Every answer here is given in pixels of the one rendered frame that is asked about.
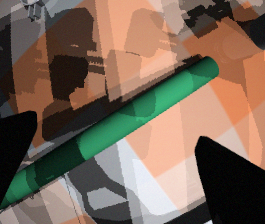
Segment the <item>green cylinder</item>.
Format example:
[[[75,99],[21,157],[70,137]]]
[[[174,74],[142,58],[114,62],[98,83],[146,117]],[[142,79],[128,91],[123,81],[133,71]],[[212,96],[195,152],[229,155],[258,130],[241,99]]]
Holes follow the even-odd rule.
[[[137,129],[192,95],[196,89],[216,79],[218,73],[220,71],[216,61],[212,57],[204,56],[191,67],[185,67],[183,71],[172,75],[123,108],[104,117],[99,123],[89,125],[71,140],[65,140],[60,147],[52,149],[50,153],[15,173],[11,185],[4,194],[6,197],[0,204],[0,210],[42,188],[50,181],[52,183],[57,177],[103,152],[123,137],[132,135]]]

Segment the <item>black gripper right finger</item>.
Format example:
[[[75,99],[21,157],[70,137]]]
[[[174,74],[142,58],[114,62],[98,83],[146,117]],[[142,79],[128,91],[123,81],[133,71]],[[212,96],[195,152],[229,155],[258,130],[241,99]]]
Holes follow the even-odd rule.
[[[208,136],[195,156],[212,224],[265,224],[265,169]]]

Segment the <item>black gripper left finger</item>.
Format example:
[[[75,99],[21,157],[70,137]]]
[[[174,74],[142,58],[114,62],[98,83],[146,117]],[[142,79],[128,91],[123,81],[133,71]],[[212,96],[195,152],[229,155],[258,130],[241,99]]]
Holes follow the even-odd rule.
[[[20,112],[0,119],[0,204],[34,140],[38,113]]]

